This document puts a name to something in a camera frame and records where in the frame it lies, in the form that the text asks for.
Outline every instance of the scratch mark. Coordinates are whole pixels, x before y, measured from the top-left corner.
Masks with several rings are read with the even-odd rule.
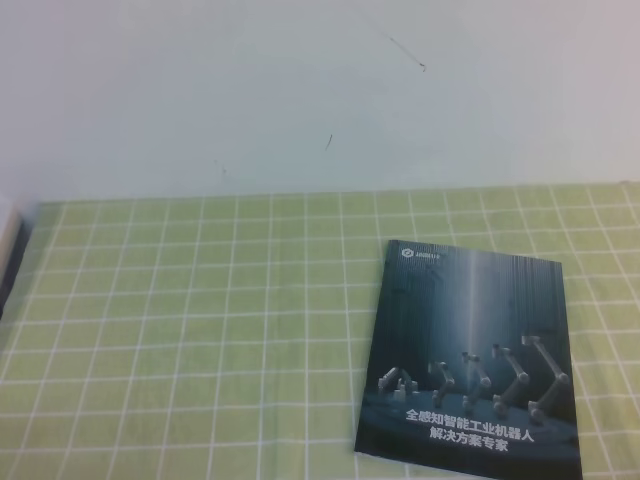
[[[393,43],[396,44],[396,46],[402,50],[404,52],[404,54],[409,57],[411,60],[413,60],[414,62],[416,62],[418,65],[420,65],[422,67],[422,71],[426,72],[427,71],[427,67],[424,66],[424,63],[422,63],[420,60],[418,60],[416,57],[413,56],[413,54],[407,50],[407,48],[402,45],[400,42],[398,42],[395,38],[393,37],[389,37],[389,40],[391,40]]]
[[[417,63],[418,65],[420,65],[422,67],[423,72],[427,71],[427,67],[425,66],[424,63],[418,60],[416,56],[413,53],[411,53],[407,47],[405,47],[400,42],[398,42],[395,38],[389,35],[376,20],[374,20],[371,16],[369,16],[369,14],[366,13],[360,7],[360,5],[358,5],[358,3],[355,0],[350,0],[348,3],[353,6],[353,9],[358,13],[358,15],[360,15],[360,18],[362,18],[362,20],[364,20],[364,22],[367,25],[369,25],[369,27],[371,27],[372,30],[374,30],[379,35],[382,35],[387,40],[390,40],[396,47],[398,47],[402,51],[402,53],[405,54],[407,58],[411,59],[414,63]]]

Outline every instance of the table surface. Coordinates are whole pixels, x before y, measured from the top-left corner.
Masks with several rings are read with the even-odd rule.
[[[391,238],[563,263],[585,476],[640,478],[640,184],[45,204],[0,478],[451,478],[353,454]]]

